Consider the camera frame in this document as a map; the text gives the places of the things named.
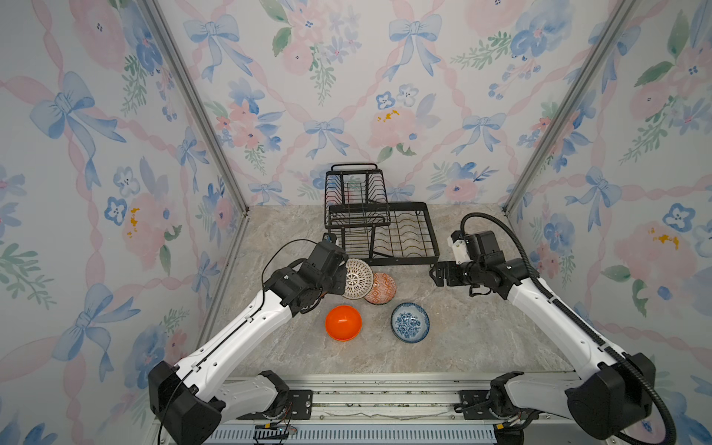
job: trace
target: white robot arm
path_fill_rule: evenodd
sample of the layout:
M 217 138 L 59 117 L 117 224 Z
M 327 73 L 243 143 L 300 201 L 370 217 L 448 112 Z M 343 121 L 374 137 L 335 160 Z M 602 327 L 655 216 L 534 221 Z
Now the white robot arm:
M 468 218 L 480 216 L 513 237 L 522 258 L 505 261 L 491 231 L 467 235 Z M 179 445 L 203 443 L 222 422 L 258 412 L 277 417 L 286 407 L 288 386 L 273 372 L 225 384 L 235 367 L 267 335 L 299 313 L 312 310 L 325 293 L 343 294 L 347 254 L 326 234 L 309 259 L 275 271 L 264 290 L 223 330 L 188 357 L 170 367 L 161 362 L 149 374 L 150 404 Z M 644 419 L 652 405 L 666 424 L 666 439 L 675 443 L 671 417 L 652 385 L 655 368 L 643 354 L 629 356 L 596 333 L 538 278 L 514 233 L 487 214 L 469 214 L 449 244 L 455 261 L 437 263 L 430 276 L 437 286 L 484 286 L 529 316 L 559 347 L 580 380 L 542 379 L 510 372 L 491 382 L 489 408 L 500 417 L 530 409 L 574 419 L 588 434 L 606 439 L 616 434 L 633 445 L 648 445 L 620 431 Z M 299 271 L 294 267 L 301 263 Z M 456 407 L 461 412 L 474 408 Z

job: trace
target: black wire dish rack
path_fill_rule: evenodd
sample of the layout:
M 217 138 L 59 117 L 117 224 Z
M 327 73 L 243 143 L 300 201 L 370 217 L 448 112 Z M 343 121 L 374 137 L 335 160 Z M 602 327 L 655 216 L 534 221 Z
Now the black wire dish rack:
M 440 250 L 428 206 L 389 203 L 377 164 L 334 164 L 325 183 L 324 225 L 350 258 L 369 266 L 437 263 Z

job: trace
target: marble countertop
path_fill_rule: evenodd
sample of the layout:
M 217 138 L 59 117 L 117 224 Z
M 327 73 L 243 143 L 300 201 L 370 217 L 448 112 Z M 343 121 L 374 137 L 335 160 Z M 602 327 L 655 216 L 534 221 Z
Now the marble countertop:
M 465 214 L 482 211 L 507 221 L 495 204 L 429 205 L 440 261 L 454 259 L 446 238 L 459 228 Z M 212 332 L 217 333 L 237 316 L 260 288 L 264 264 L 285 242 L 294 238 L 319 240 L 324 230 L 321 206 L 255 206 L 238 252 L 231 282 L 217 309 Z M 517 256 L 512 241 L 493 223 L 471 219 L 469 233 L 493 230 L 506 258 Z M 294 243 L 277 255 L 266 272 L 295 258 L 306 257 L 312 246 Z M 498 295 L 469 297 L 467 287 L 438 288 L 429 266 L 383 266 L 374 272 L 395 279 L 397 294 L 385 305 L 364 299 L 347 300 L 327 295 L 308 315 L 297 315 L 269 335 L 235 370 L 234 377 L 273 370 L 281 375 L 383 372 L 508 372 L 572 371 L 554 344 L 529 318 Z M 398 340 L 390 328 L 393 309 L 404 302 L 422 306 L 430 331 L 419 343 Z M 332 340 L 324 321 L 338 305 L 357 308 L 361 333 L 349 342 Z

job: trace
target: floral wallpaper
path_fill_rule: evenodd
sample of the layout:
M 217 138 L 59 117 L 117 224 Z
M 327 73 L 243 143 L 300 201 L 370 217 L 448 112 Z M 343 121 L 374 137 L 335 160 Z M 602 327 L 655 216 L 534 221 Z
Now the floral wallpaper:
M 131 0 L 3 7 L 0 444 L 140 443 L 239 215 Z
M 679 444 L 712 444 L 711 17 L 710 0 L 641 2 L 511 213 L 552 288 L 653 358 Z M 657 413 L 631 430 L 664 436 Z
M 159 4 L 248 204 L 286 205 L 335 162 L 391 200 L 504 202 L 616 1 Z

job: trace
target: pink flower print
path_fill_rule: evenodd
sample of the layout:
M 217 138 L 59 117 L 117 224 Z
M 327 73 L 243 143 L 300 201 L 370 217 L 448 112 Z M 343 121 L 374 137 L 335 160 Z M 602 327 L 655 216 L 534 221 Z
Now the pink flower print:
M 390 108 L 375 115 L 371 122 L 371 138 L 368 143 L 373 148 L 395 147 L 399 143 L 413 147 L 423 140 L 415 114 L 407 108 Z
M 294 41 L 284 48 L 284 68 L 294 75 L 304 75 L 309 72 L 313 58 L 309 45 L 303 41 Z
M 683 290 L 683 284 L 697 272 L 697 259 L 690 244 L 672 228 L 657 221 L 640 224 L 627 239 L 616 241 L 614 252 L 631 277 L 645 283 L 637 297 L 647 299 L 647 312 L 679 317 L 679 308 L 692 303 L 693 296 Z
M 250 123 L 257 121 L 257 115 L 250 112 L 250 104 L 247 100 L 242 102 L 242 106 L 236 103 L 230 104 L 232 112 L 230 112 L 230 119 L 234 122 Z
M 667 103 L 670 87 L 663 82 L 652 82 L 638 90 L 630 101 L 630 114 L 642 120 L 656 114 Z
M 699 85 L 712 78 L 712 48 L 705 42 L 697 48 L 685 48 L 677 58 L 675 68 L 668 74 L 668 82 L 677 94 L 689 98 Z
M 467 25 L 483 38 L 510 27 L 524 12 L 525 0 L 469 1 L 465 9 Z
M 255 128 L 255 122 L 243 122 L 242 125 L 237 126 L 232 142 L 235 147 L 254 150 L 262 143 L 262 139 L 262 133 Z
M 178 215 L 172 202 L 157 201 L 150 193 L 137 195 L 129 205 L 122 237 L 126 249 L 141 260 L 145 271 L 156 264 L 158 251 L 165 244 L 165 232 L 174 233 Z
M 183 345 L 187 339 L 188 334 L 184 333 L 183 329 L 175 330 L 166 344 L 166 363 L 172 366 L 182 358 L 188 357 L 188 353 L 183 351 Z
M 121 23 L 107 1 L 69 0 L 74 34 L 89 57 L 100 66 L 124 71 L 126 40 Z
M 445 189 L 445 196 L 454 202 L 470 202 L 477 197 L 478 187 L 471 179 L 458 179 Z
M 297 4 L 294 11 L 287 11 L 287 20 L 292 26 L 292 38 L 295 40 L 319 43 L 324 40 L 323 29 L 326 26 L 324 13 L 319 11 L 312 0 L 309 5 Z
M 215 206 L 215 222 L 218 224 L 218 228 L 227 229 L 232 221 L 233 209 L 232 203 L 229 199 L 222 197 L 218 199 L 218 203 Z

